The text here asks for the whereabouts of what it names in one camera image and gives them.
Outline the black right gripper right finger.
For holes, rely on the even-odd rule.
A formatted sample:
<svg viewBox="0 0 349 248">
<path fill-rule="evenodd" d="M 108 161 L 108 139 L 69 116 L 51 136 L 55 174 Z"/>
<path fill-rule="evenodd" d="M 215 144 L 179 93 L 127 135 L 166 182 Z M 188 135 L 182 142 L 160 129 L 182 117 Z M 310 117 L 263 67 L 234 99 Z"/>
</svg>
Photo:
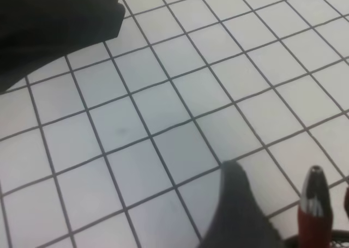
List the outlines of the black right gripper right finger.
<svg viewBox="0 0 349 248">
<path fill-rule="evenodd" d="M 221 165 L 218 206 L 199 247 L 285 247 L 258 206 L 246 172 L 235 161 Z"/>
</svg>

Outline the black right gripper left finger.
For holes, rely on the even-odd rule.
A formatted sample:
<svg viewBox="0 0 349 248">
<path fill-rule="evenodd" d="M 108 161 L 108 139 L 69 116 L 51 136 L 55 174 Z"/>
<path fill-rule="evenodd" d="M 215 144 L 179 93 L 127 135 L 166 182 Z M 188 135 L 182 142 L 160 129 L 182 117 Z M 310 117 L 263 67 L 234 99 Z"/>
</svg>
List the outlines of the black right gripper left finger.
<svg viewBox="0 0 349 248">
<path fill-rule="evenodd" d="M 119 0 L 1 0 L 1 92 L 44 65 L 118 37 Z"/>
</svg>

